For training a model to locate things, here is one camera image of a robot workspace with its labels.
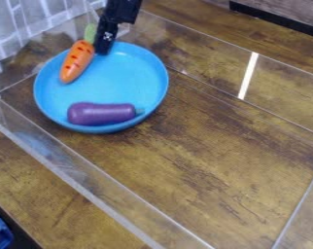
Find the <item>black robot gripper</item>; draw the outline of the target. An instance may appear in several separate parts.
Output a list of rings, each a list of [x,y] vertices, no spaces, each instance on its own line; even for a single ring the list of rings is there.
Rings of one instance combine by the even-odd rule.
[[[93,47],[97,54],[109,53],[116,38],[117,23],[134,23],[141,3],[142,0],[108,0],[94,36]]]

